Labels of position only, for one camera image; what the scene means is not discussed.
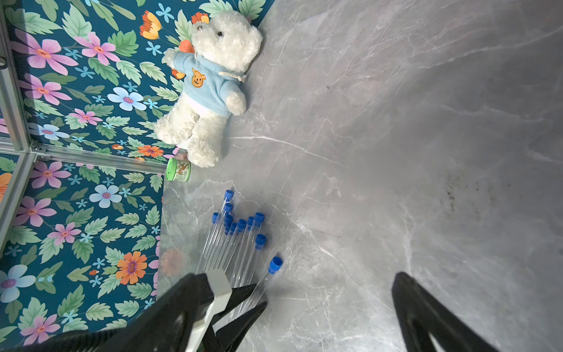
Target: gray marble floor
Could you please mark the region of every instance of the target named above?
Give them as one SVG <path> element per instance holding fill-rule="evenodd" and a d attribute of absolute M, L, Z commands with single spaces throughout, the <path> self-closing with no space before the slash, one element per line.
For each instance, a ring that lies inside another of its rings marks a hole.
<path fill-rule="evenodd" d="M 557 0 L 276 0 L 224 159 L 165 187 L 159 288 L 232 188 L 285 259 L 240 351 L 403 351 L 402 270 L 501 351 L 563 350 L 562 26 Z"/>

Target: plastic test tube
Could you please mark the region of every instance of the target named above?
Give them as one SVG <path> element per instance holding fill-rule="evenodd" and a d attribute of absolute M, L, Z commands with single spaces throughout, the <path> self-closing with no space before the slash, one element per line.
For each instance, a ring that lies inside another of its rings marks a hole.
<path fill-rule="evenodd" d="M 262 279 L 256 284 L 256 287 L 254 288 L 254 291 L 252 291 L 250 297 L 248 297 L 244 302 L 241 303 L 241 308 L 239 309 L 240 313 L 237 314 L 236 317 L 241 316 L 242 314 L 254 308 L 258 304 L 260 298 L 262 297 L 264 292 L 266 292 L 266 287 L 268 283 L 272 280 L 272 277 L 274 277 L 275 273 L 277 273 L 278 270 L 280 270 L 282 265 L 283 265 L 283 260 L 280 257 L 274 257 L 272 259 L 268 271 L 262 277 Z"/>

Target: light blue flower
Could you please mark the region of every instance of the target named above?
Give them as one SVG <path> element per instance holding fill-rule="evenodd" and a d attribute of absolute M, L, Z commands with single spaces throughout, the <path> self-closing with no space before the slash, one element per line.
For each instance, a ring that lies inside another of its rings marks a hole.
<path fill-rule="evenodd" d="M 65 167 L 63 168 L 65 171 L 72 171 L 74 169 L 76 169 L 76 166 L 73 164 L 65 164 Z"/>
<path fill-rule="evenodd" d="M 76 202 L 75 204 L 78 205 L 78 209 L 80 208 L 85 208 L 86 207 L 86 202 L 84 199 L 81 199 L 80 202 Z"/>
<path fill-rule="evenodd" d="M 171 20 L 174 19 L 174 16 L 172 16 L 171 14 L 169 14 L 170 12 L 170 6 L 166 7 L 166 10 L 164 9 L 164 6 L 162 6 L 161 3 L 158 3 L 158 7 L 160 7 L 160 9 L 162 11 L 157 11 L 157 16 L 164 16 L 164 21 L 166 21 L 166 23 L 168 23 L 168 18 L 170 17 Z"/>
<path fill-rule="evenodd" d="M 96 285 L 101 284 L 101 280 L 102 280 L 102 278 L 100 278 L 98 275 L 96 275 L 96 278 L 90 280 L 89 282 L 92 284 L 92 287 L 96 287 Z"/>
<path fill-rule="evenodd" d="M 74 175 L 74 178 L 69 177 L 67 180 L 70 181 L 70 185 L 72 186 L 72 185 L 74 185 L 74 184 L 79 185 L 81 179 L 82 179 L 82 177 L 78 177 L 78 175 Z"/>
<path fill-rule="evenodd" d="M 143 104 L 148 105 L 149 109 L 154 109 L 157 107 L 156 102 L 152 101 L 152 99 L 147 99 L 146 101 L 143 101 Z"/>
<path fill-rule="evenodd" d="M 8 251 L 4 253 L 4 255 L 12 255 L 12 257 L 17 256 L 17 253 L 21 252 L 21 249 L 19 249 L 18 247 L 20 247 L 19 244 L 17 244 L 16 247 L 8 246 Z"/>
<path fill-rule="evenodd" d="M 138 92 L 137 88 L 139 88 L 139 86 L 135 86 L 133 83 L 127 82 L 127 84 L 123 85 L 123 88 L 127 88 L 129 93 L 131 93 L 131 92 Z"/>
<path fill-rule="evenodd" d="M 157 45 L 153 45 L 151 42 L 149 42 L 149 46 L 147 48 L 145 48 L 147 51 L 152 51 L 153 52 L 153 56 L 156 56 L 157 53 L 162 54 L 162 51 L 160 51 L 160 44 Z"/>
<path fill-rule="evenodd" d="M 108 176 L 108 177 L 106 177 L 106 180 L 105 180 L 105 181 L 102 181 L 102 183 L 103 183 L 103 184 L 106 184 L 106 187 L 109 187 L 109 186 L 113 185 L 113 180 L 114 180 L 114 179 L 111 179 L 111 178 Z"/>
<path fill-rule="evenodd" d="M 74 68 L 76 71 L 80 72 L 80 77 L 86 77 L 88 76 L 88 78 L 94 78 L 94 72 L 89 71 L 88 68 L 86 66 L 83 67 L 83 69 L 80 69 L 78 67 Z"/>
<path fill-rule="evenodd" d="M 154 300 L 151 298 L 147 301 L 145 301 L 145 309 L 148 309 L 150 306 L 152 306 L 154 304 Z"/>
<path fill-rule="evenodd" d="M 94 264 L 92 264 L 92 266 L 97 266 L 97 268 L 99 269 L 101 266 L 105 266 L 105 259 L 100 259 L 98 258 L 98 261 L 95 261 Z"/>
<path fill-rule="evenodd" d="M 128 195 L 131 195 L 130 190 L 131 190 L 131 188 L 125 189 L 125 187 L 122 187 L 122 188 L 121 188 L 121 191 L 119 192 L 119 194 L 123 194 L 123 196 L 124 196 L 125 198 L 127 198 Z"/>
<path fill-rule="evenodd" d="M 65 317 L 65 319 L 62 320 L 61 324 L 66 324 L 67 322 L 72 323 L 74 321 L 74 318 L 78 316 L 78 313 L 75 313 L 73 309 L 68 313 L 64 313 L 63 316 Z"/>
<path fill-rule="evenodd" d="M 76 49 L 72 49 L 72 50 L 71 50 L 71 49 L 65 48 L 65 50 L 66 50 L 66 54 L 65 54 L 65 55 L 66 55 L 66 56 L 72 56 L 72 58 L 73 58 L 74 60 L 79 59 L 80 57 L 82 57 L 82 55 L 80 55 L 80 54 L 78 53 L 78 50 L 76 50 Z"/>
<path fill-rule="evenodd" d="M 87 234 L 87 233 L 82 233 L 82 234 L 80 234 L 80 237 L 82 237 L 82 238 L 80 239 L 80 242 L 84 242 L 84 243 L 88 243 L 88 242 L 90 242 L 90 240 L 91 240 L 92 238 L 94 238 L 93 235 Z"/>

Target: green leaf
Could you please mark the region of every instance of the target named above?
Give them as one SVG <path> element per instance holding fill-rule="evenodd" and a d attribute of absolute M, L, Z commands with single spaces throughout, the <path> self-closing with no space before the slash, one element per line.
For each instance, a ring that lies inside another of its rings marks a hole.
<path fill-rule="evenodd" d="M 20 244 L 22 246 L 27 243 L 37 243 L 41 240 L 36 236 L 37 232 L 29 229 L 27 226 L 12 226 L 8 232 L 8 239 L 12 244 Z"/>
<path fill-rule="evenodd" d="M 51 259 L 53 256 L 58 255 L 61 249 L 62 249 L 62 243 L 57 246 L 55 244 L 54 238 L 45 237 L 45 239 L 41 241 L 41 246 L 39 247 L 41 264 Z"/>
<path fill-rule="evenodd" d="M 79 98 L 80 100 L 84 100 L 88 104 L 92 103 L 92 100 L 88 99 L 88 97 L 83 92 L 79 92 L 70 88 L 67 88 L 67 90 L 69 91 L 70 95 L 72 95 L 73 97 Z"/>
<path fill-rule="evenodd" d="M 96 169 L 90 170 L 86 165 L 80 166 L 78 169 L 80 176 L 84 177 L 87 181 L 93 181 L 97 184 L 100 183 L 100 172 Z"/>
<path fill-rule="evenodd" d="M 100 285 L 100 291 L 98 292 L 98 298 L 105 295 L 106 293 L 110 293 L 111 291 L 115 290 L 119 286 L 120 281 L 121 280 L 118 279 L 116 275 L 108 276 L 104 280 L 102 285 Z"/>
<path fill-rule="evenodd" d="M 41 18 L 40 14 L 35 12 L 25 12 L 23 8 L 14 11 L 13 8 L 7 7 L 4 10 L 6 19 L 16 28 L 24 30 L 29 34 L 53 34 L 53 30 L 61 29 L 56 23 Z"/>
<path fill-rule="evenodd" d="M 24 105 L 27 106 L 28 108 L 32 108 L 33 110 L 39 111 L 41 113 L 63 116 L 63 114 L 59 113 L 59 111 L 55 109 L 52 105 L 49 105 L 46 102 L 41 101 L 39 99 L 25 98 Z"/>
<path fill-rule="evenodd" d="M 15 326 L 7 326 L 5 328 L 0 329 L 0 342 L 4 342 L 6 340 L 6 336 L 12 331 L 16 329 Z"/>
<path fill-rule="evenodd" d="M 74 292 L 69 292 L 66 295 L 66 298 L 62 300 L 62 303 L 59 305 L 57 309 L 57 314 L 62 317 L 65 313 L 70 313 L 71 310 L 74 310 L 75 313 L 78 313 L 78 308 L 82 306 L 84 303 L 84 297 L 86 295 L 83 294 L 82 285 L 78 285 L 78 288 L 74 290 Z"/>
<path fill-rule="evenodd" d="M 18 300 L 11 301 L 6 305 L 4 313 L 8 314 L 8 320 L 10 321 L 10 324 L 13 324 L 16 321 L 17 316 L 20 315 L 20 310 L 23 307 L 24 305 L 21 304 L 21 302 Z"/>
<path fill-rule="evenodd" d="M 133 246 L 131 251 L 145 251 L 149 248 L 153 248 L 154 245 L 157 243 L 157 239 L 151 235 L 144 236 L 143 238 L 137 241 L 137 244 Z"/>
<path fill-rule="evenodd" d="M 0 170 L 13 172 L 16 169 L 16 162 L 11 159 L 0 157 Z"/>
<path fill-rule="evenodd" d="M 57 207 L 61 210 L 66 210 L 69 212 L 74 212 L 74 208 L 70 205 L 70 202 L 67 202 L 65 200 L 56 200 L 55 204 L 57 205 Z"/>
<path fill-rule="evenodd" d="M 133 12 L 126 10 L 125 8 L 118 6 L 116 4 L 114 4 L 113 2 L 111 3 L 111 8 L 113 8 L 114 10 L 116 10 L 117 12 L 119 12 L 120 14 L 122 14 L 123 16 L 127 17 L 130 20 L 135 21 L 137 19 L 137 17 L 135 17 L 135 15 L 133 14 Z"/>
<path fill-rule="evenodd" d="M 108 260 L 110 265 L 117 265 L 117 263 L 123 259 L 123 252 L 117 248 L 106 247 L 105 258 Z"/>
<path fill-rule="evenodd" d="M 61 194 L 64 191 L 66 191 L 66 187 L 49 188 L 49 189 L 42 191 L 38 195 L 36 195 L 35 199 L 45 199 L 45 198 L 53 199 L 53 198 L 56 198 L 59 194 Z"/>
<path fill-rule="evenodd" d="M 62 28 L 72 40 L 74 40 L 75 37 L 87 39 L 88 33 L 92 31 L 92 24 L 86 22 L 84 16 L 82 16 L 76 7 L 70 5 L 69 13 L 62 13 Z"/>
<path fill-rule="evenodd" d="M 99 74 L 101 76 L 101 78 L 107 79 L 108 81 L 110 81 L 111 83 L 113 83 L 116 86 L 119 85 L 119 80 L 118 80 L 119 74 L 117 73 L 117 70 L 114 69 L 112 66 L 102 65 L 101 62 L 99 62 L 98 59 L 96 59 L 95 57 L 90 57 L 88 59 L 88 65 L 97 74 Z"/>
<path fill-rule="evenodd" d="M 55 22 L 57 19 L 57 10 L 59 9 L 59 5 L 55 2 L 55 0 L 35 0 L 41 7 L 43 7 L 43 12 L 47 17 Z"/>
<path fill-rule="evenodd" d="M 86 319 L 88 320 L 98 321 L 111 317 L 113 317 L 113 312 L 106 303 L 94 303 L 86 311 Z"/>
<path fill-rule="evenodd" d="M 29 266 L 35 259 L 37 259 L 37 245 L 34 244 L 27 254 L 21 256 L 20 264 Z"/>
<path fill-rule="evenodd" d="M 191 21 L 186 18 L 183 10 L 178 12 L 178 19 L 174 21 L 174 24 L 176 25 L 176 33 L 178 33 L 180 41 L 190 41 L 192 30 Z"/>
<path fill-rule="evenodd" d="M 129 231 L 125 235 L 125 238 L 137 238 L 143 236 L 144 234 L 146 234 L 146 226 L 143 224 L 138 224 L 129 229 Z"/>
<path fill-rule="evenodd" d="M 117 313 L 124 317 L 132 317 L 139 310 L 139 303 L 137 301 L 123 301 L 123 303 L 116 303 L 115 308 Z"/>
<path fill-rule="evenodd" d="M 101 219 L 96 219 L 86 224 L 84 227 L 84 232 L 89 235 L 97 235 L 100 231 L 105 229 L 108 222 L 108 217 L 103 217 Z"/>
<path fill-rule="evenodd" d="M 80 191 L 74 192 L 72 194 L 72 197 L 70 197 L 70 200 L 83 199 L 84 196 L 86 195 L 86 192 L 88 192 L 88 187 L 81 189 Z"/>
<path fill-rule="evenodd" d="M 92 242 L 74 241 L 72 251 L 77 259 L 82 259 L 84 264 L 90 259 L 90 254 L 94 253 L 94 244 Z"/>
<path fill-rule="evenodd" d="M 137 84 L 141 84 L 141 72 L 135 67 L 133 63 L 121 60 L 120 62 L 115 64 L 115 67 L 117 67 L 121 71 L 121 73 L 128 79 Z"/>
<path fill-rule="evenodd" d="M 105 89 L 105 86 L 88 86 L 84 90 L 84 93 L 88 94 L 100 94 Z"/>
<path fill-rule="evenodd" d="M 233 7 L 223 0 L 209 0 L 208 3 L 201 4 L 199 8 L 209 14 L 209 18 L 217 16 L 221 11 L 232 11 Z"/>
<path fill-rule="evenodd" d="M 169 100 L 169 101 L 178 100 L 178 93 L 174 92 L 171 89 L 164 88 L 164 87 L 155 87 L 155 86 L 150 86 L 150 87 L 152 88 L 153 91 L 155 91 L 157 93 L 157 95 L 159 97 L 162 97 L 162 98 Z"/>
<path fill-rule="evenodd" d="M 168 84 L 168 81 L 166 81 L 166 76 L 164 75 L 160 67 L 156 66 L 150 61 L 142 62 L 139 67 L 144 74 L 154 79 L 155 81 L 160 81 L 164 84 Z"/>
<path fill-rule="evenodd" d="M 117 273 L 117 266 L 106 266 L 102 275 L 113 275 Z"/>
<path fill-rule="evenodd" d="M 251 20 L 257 19 L 266 0 L 239 0 L 239 12 Z"/>
<path fill-rule="evenodd" d="M 47 310 L 45 309 L 45 303 L 41 303 L 37 298 L 32 297 L 28 307 L 24 308 L 21 313 L 20 322 L 17 324 L 17 327 L 23 330 L 35 326 L 33 321 L 37 317 L 45 317 Z"/>
<path fill-rule="evenodd" d="M 70 281 L 72 282 L 76 282 L 76 281 L 88 281 L 88 276 L 83 275 L 85 272 L 87 272 L 88 270 L 90 270 L 92 266 L 88 265 L 85 266 L 83 268 L 76 268 L 73 271 L 69 272 L 69 274 L 66 276 L 67 278 L 70 279 Z"/>
<path fill-rule="evenodd" d="M 104 243 L 110 243 L 115 241 L 116 239 L 120 238 L 121 235 L 125 232 L 125 229 L 109 229 L 102 232 L 100 235 L 100 239 Z"/>
<path fill-rule="evenodd" d="M 150 177 L 150 186 L 154 189 L 155 192 L 158 192 L 160 187 L 162 187 L 162 177 L 158 175 L 152 175 Z"/>
<path fill-rule="evenodd" d="M 95 2 L 92 2 L 92 7 L 94 8 L 94 11 L 96 11 L 96 13 L 98 14 L 98 16 L 101 19 L 106 20 L 106 22 L 108 22 L 108 24 L 113 29 L 119 30 L 117 23 L 113 19 L 113 13 L 111 13 L 111 11 L 107 7 L 105 7 L 104 5 L 102 5 L 100 3 L 95 3 Z"/>
<path fill-rule="evenodd" d="M 74 331 L 74 330 L 88 330 L 88 325 L 82 320 L 82 318 L 74 318 L 73 321 L 67 323 L 62 328 L 62 332 Z"/>
<path fill-rule="evenodd" d="M 94 112 L 94 114 L 96 114 L 96 116 L 104 117 L 111 115 L 111 112 L 113 111 L 113 105 L 102 105 L 102 104 L 86 105 L 84 107 L 84 110 L 87 112 L 92 111 Z"/>
<path fill-rule="evenodd" d="M 121 222 L 123 225 L 134 225 L 139 222 L 139 215 L 135 213 L 127 213 L 115 220 Z"/>
<path fill-rule="evenodd" d="M 153 291 L 153 288 L 149 284 L 140 282 L 134 285 L 127 285 L 127 289 L 131 293 L 131 297 L 136 300 L 144 300 L 149 297 L 150 293 Z"/>

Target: teddy bear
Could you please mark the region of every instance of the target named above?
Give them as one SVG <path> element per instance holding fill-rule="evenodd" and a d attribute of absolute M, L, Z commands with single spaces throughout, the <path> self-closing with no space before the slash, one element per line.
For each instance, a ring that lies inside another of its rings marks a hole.
<path fill-rule="evenodd" d="M 219 12 L 209 23 L 193 25 L 194 53 L 170 48 L 163 62 L 186 74 L 183 92 L 170 112 L 154 124 L 157 137 L 187 149 L 199 167 L 212 167 L 221 155 L 229 116 L 246 110 L 240 84 L 258 55 L 262 35 L 239 12 Z"/>

